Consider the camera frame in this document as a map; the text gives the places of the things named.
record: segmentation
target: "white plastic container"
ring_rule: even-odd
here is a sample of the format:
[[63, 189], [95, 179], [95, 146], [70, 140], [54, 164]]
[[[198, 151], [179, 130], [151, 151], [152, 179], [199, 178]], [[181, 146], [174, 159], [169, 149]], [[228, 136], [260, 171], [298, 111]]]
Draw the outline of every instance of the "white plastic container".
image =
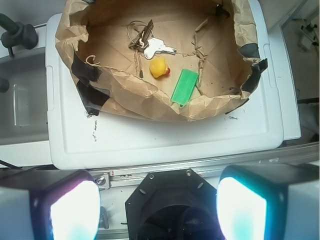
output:
[[92, 169], [186, 161], [268, 150], [284, 140], [268, 33], [259, 2], [250, 1], [259, 53], [268, 68], [256, 91], [227, 115], [165, 123], [101, 112], [88, 116], [55, 48], [61, 14], [47, 22], [48, 128], [51, 160], [59, 169]]

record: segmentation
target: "green sponge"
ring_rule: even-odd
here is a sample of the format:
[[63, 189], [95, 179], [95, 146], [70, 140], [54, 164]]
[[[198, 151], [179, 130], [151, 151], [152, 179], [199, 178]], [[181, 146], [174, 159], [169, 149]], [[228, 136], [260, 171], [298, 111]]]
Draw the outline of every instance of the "green sponge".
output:
[[199, 74], [188, 69], [182, 69], [178, 83], [175, 86], [171, 100], [182, 106], [190, 100]]

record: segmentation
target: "cable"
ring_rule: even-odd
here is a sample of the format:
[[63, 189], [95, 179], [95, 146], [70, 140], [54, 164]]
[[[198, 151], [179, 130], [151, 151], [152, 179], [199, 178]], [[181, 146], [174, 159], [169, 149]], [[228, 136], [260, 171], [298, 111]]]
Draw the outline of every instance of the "cable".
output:
[[319, 103], [319, 97], [299, 99], [297, 100], [298, 104], [316, 104]]
[[10, 163], [7, 163], [6, 161], [2, 161], [2, 160], [0, 160], [0, 164], [1, 164], [1, 165], [3, 165], [3, 166], [8, 167], [9, 169], [23, 170], [21, 167], [18, 167], [18, 166], [12, 165], [12, 164], [10, 164]]
[[33, 171], [33, 170], [58, 170], [53, 164], [49, 165], [40, 165], [40, 166], [34, 166], [29, 169], [26, 169], [26, 171]]

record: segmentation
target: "yellow rubber duck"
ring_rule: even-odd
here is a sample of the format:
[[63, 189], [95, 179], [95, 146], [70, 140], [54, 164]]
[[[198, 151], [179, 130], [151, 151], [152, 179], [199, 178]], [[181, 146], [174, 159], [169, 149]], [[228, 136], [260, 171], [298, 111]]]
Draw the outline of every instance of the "yellow rubber duck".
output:
[[150, 72], [155, 79], [162, 75], [169, 74], [170, 71], [171, 70], [166, 64], [166, 60], [163, 56], [151, 60]]

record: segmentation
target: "brown paper bag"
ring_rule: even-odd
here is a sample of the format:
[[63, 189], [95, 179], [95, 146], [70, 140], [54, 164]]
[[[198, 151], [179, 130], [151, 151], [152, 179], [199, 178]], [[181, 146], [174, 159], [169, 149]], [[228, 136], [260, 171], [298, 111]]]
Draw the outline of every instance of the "brown paper bag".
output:
[[[248, 0], [88, 1], [67, 0], [56, 48], [89, 114], [164, 122], [225, 114], [249, 99], [267, 68]], [[154, 37], [177, 49], [157, 54], [169, 75], [153, 78], [150, 60], [128, 47], [128, 24], [137, 20], [153, 20]], [[132, 38], [138, 34], [130, 31]], [[199, 73], [183, 107], [171, 101], [182, 69]]]

